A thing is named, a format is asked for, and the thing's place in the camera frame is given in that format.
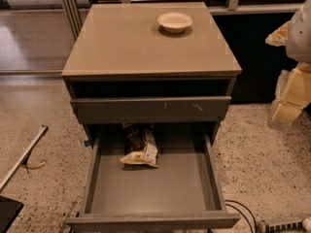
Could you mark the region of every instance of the drawer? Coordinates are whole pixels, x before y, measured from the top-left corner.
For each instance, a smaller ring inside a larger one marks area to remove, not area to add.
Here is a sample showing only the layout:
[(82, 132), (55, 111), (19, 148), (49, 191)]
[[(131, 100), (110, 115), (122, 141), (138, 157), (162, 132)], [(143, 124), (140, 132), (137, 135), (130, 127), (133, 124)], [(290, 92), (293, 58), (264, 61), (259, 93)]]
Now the drawer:
[(230, 96), (74, 98), (81, 124), (122, 122), (218, 121), (225, 118)]
[(203, 123), (155, 123), (158, 168), (121, 164), (120, 125), (101, 125), (76, 232), (230, 228)]

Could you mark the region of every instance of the black cable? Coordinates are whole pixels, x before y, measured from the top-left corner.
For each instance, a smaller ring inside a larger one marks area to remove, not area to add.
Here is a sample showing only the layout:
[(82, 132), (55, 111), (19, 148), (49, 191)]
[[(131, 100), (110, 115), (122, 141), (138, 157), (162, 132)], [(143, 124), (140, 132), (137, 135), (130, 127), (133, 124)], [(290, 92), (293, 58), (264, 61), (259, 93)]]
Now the black cable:
[(245, 215), (244, 215), (239, 209), (237, 209), (235, 206), (232, 206), (232, 205), (230, 205), (230, 204), (226, 204), (226, 205), (229, 206), (229, 207), (231, 207), (231, 208), (233, 208), (233, 209), (235, 209), (237, 212), (239, 212), (239, 214), (242, 215), (242, 217), (244, 217), (244, 219), (245, 219), (245, 220), (247, 221), (247, 223), (249, 224), (250, 229), (251, 229), (251, 232), (254, 233), (252, 224), (251, 224), (251, 222), (245, 217)]
[(235, 204), (238, 204), (238, 205), (244, 207), (250, 213), (250, 215), (252, 216), (252, 219), (253, 219), (253, 222), (254, 222), (255, 232), (258, 233), (258, 227), (257, 227), (257, 224), (256, 224), (256, 220), (255, 220), (254, 214), (251, 212), (251, 210), (247, 206), (245, 206), (242, 203), (240, 203), (238, 201), (235, 201), (235, 200), (225, 200), (225, 201), (226, 202), (230, 202), (230, 203), (235, 203)]

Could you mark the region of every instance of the metal pole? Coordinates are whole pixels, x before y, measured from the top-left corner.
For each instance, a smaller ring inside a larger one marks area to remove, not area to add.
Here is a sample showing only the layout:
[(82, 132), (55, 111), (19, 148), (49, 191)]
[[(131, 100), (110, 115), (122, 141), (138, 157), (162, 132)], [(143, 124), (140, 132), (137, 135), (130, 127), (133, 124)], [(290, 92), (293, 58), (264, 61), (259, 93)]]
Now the metal pole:
[(32, 152), (33, 148), (37, 145), (41, 137), (43, 137), (46, 132), (48, 131), (48, 127), (46, 125), (42, 125), (42, 129), (39, 131), (38, 135), (35, 137), (34, 140), (30, 143), (28, 148), (25, 150), (25, 152), (21, 155), (21, 157), (18, 159), (14, 167), (10, 170), (10, 172), (7, 174), (7, 176), (4, 178), (4, 180), (0, 183), (0, 193), (2, 190), (7, 186), (9, 181), (12, 179), (14, 174), (17, 172), (19, 166), (25, 161), (25, 159), (30, 155)]

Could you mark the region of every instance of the bowl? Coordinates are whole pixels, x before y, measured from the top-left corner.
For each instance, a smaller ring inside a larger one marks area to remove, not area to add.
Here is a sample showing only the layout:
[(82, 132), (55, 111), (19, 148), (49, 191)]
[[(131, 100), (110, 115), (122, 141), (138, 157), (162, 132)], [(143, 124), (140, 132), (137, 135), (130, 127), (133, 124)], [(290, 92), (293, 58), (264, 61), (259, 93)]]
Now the bowl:
[(191, 16), (183, 13), (165, 13), (158, 17), (157, 22), (164, 28), (167, 33), (180, 34), (187, 27), (191, 26), (193, 20)]

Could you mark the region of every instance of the speckled floor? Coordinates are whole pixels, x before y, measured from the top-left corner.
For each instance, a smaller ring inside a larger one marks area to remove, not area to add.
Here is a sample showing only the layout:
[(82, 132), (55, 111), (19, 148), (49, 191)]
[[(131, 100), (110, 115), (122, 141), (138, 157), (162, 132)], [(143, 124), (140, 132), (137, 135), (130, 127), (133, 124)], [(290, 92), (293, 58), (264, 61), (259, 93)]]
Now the speckled floor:
[[(43, 19), (41, 14), (35, 16)], [(63, 17), (58, 13), (52, 16)], [(43, 32), (31, 31), (32, 37), (28, 37), (24, 34), (29, 28), (15, 24), (8, 15), (0, 17), (1, 43), (10, 40), (13, 48), (11, 54), (9, 47), (1, 44), (0, 69), (62, 68), (72, 45), (68, 32), (65, 49), (51, 51), (56, 59), (49, 58), (47, 51), (27, 50), (32, 40), (41, 46), (47, 43), (40, 38)], [(31, 30), (39, 25), (25, 16), (17, 18), (31, 25)], [(55, 50), (60, 44), (56, 42)], [(14, 52), (20, 53), (21, 59)], [(6, 64), (8, 58), (11, 66)], [(310, 117), (302, 115), (293, 127), (274, 130), (266, 124), (269, 108), (268, 104), (230, 106), (213, 146), (224, 198), (245, 204), (257, 220), (311, 214)], [(41, 123), (50, 128), (29, 160), (46, 160), (46, 165), (30, 174), (20, 168), (1, 193), (24, 204), (9, 232), (68, 232), (65, 219), (75, 216), (81, 207), (91, 148), (84, 145), (86, 134), (72, 113), (62, 79), (0, 77), (0, 115), (0, 181), (37, 135)], [(243, 218), (232, 229), (213, 231), (250, 232)]]

